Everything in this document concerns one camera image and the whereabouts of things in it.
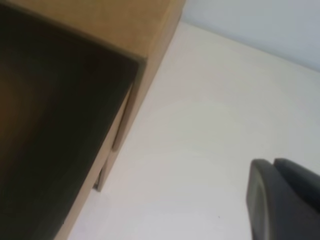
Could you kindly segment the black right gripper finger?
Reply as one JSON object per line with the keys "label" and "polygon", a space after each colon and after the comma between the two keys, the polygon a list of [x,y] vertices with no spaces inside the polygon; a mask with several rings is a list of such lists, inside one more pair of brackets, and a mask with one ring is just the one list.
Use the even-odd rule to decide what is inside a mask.
{"label": "black right gripper finger", "polygon": [[246,205],[254,240],[320,238],[320,176],[291,160],[254,159]]}

